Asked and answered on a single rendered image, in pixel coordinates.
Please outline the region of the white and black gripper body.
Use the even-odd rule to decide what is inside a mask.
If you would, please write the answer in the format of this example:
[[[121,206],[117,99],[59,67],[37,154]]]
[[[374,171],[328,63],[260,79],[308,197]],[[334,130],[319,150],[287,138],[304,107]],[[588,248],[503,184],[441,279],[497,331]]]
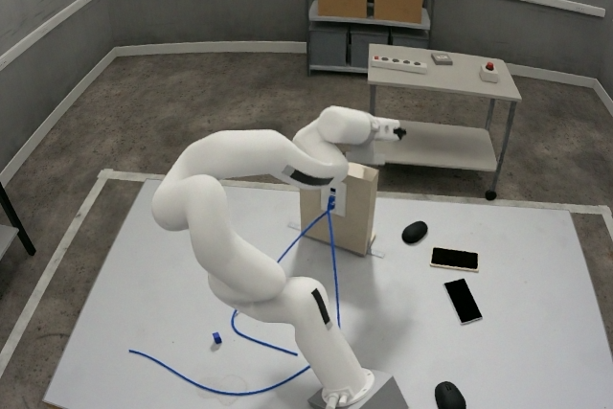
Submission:
[[[394,135],[394,130],[400,128],[399,122],[385,121],[385,120],[379,120],[375,118],[373,119],[375,120],[376,125],[380,126],[381,128],[381,131],[377,132],[375,136],[376,142],[397,142],[399,141],[399,138]]]

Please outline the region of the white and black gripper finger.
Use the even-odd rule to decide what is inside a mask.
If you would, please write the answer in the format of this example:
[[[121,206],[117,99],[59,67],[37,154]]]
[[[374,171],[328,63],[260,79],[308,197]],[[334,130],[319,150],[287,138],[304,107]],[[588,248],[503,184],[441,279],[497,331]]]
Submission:
[[[394,135],[396,135],[399,138],[399,142],[401,142],[402,136],[406,136],[406,131],[402,131],[402,129],[399,128],[398,130],[394,130]]]

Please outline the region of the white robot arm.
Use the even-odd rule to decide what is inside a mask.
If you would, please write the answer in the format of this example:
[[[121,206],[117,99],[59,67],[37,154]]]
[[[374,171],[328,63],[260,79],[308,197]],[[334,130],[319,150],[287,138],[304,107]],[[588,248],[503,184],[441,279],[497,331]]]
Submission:
[[[270,174],[301,190],[327,189],[347,177],[348,164],[385,166],[385,155],[375,153],[380,131],[368,114],[330,108],[293,144],[270,130],[218,132],[181,154],[151,202],[159,227],[190,231],[194,256],[222,303],[255,320],[294,327],[296,345],[324,387],[326,409],[358,402],[375,377],[359,365],[324,287],[308,277],[286,278],[274,260],[234,232],[217,181]],[[335,144],[352,146],[346,159]]]

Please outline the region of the black computer mouse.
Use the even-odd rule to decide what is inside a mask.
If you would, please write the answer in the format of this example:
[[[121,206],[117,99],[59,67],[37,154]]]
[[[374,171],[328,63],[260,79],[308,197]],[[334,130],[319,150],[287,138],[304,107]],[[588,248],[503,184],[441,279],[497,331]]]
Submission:
[[[436,386],[435,399],[439,409],[466,409],[464,396],[450,381],[441,382]]]
[[[401,237],[408,243],[419,241],[428,231],[428,226],[423,221],[416,221],[408,225],[402,232]]]

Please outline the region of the beige mounting board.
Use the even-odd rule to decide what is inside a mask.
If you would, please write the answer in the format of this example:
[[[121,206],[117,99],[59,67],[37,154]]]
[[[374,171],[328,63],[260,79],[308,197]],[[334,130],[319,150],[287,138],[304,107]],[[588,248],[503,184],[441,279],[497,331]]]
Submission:
[[[349,164],[346,215],[330,213],[334,245],[364,254],[375,238],[373,232],[378,170]],[[301,233],[326,211],[321,210],[321,190],[300,189]],[[328,214],[319,219],[304,235],[331,243]]]

